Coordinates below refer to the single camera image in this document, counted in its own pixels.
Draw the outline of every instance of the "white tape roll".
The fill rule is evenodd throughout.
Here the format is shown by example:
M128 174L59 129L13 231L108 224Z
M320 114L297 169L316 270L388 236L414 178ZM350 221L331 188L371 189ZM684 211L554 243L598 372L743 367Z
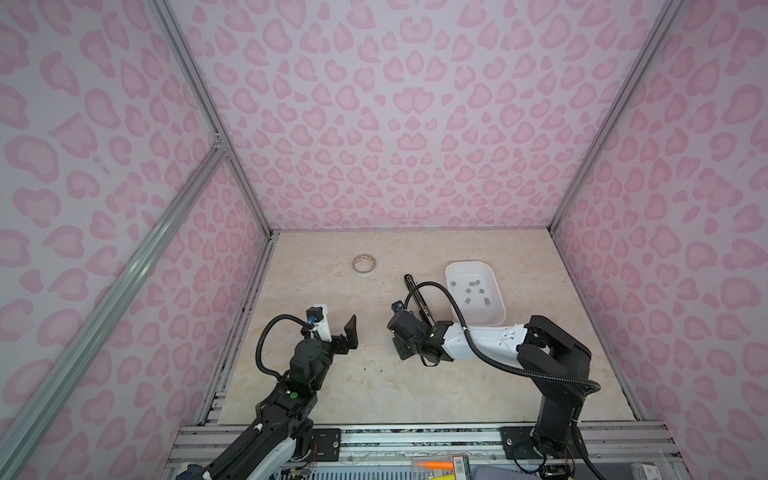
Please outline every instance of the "white tape roll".
M373 255L364 253L352 260L352 271L360 278L368 278L376 270L376 259Z

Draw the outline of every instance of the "beige marble tabletop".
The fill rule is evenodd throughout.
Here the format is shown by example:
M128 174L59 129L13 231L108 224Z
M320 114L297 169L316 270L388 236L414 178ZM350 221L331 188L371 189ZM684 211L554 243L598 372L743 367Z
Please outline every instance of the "beige marble tabletop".
M370 278L352 271L352 258L373 255ZM543 315L592 351L590 378L602 390L587 398L583 420L633 420L603 349L546 230L453 230L282 233L263 282L230 382L219 423L247 424L253 408L275 386L256 368L253 353L266 323L281 313L306 317L325 303L334 334L357 315L359 348L333 359L310 418L315 423L529 422L541 394L529 379L479 359L425 368L417 356L402 361L386 324L390 305L407 294L402 278L445 284L445 267L480 260L493 268L507 310L505 325ZM451 319L439 290L421 290L436 319ZM265 366L284 372L301 340L284 320L266 339Z

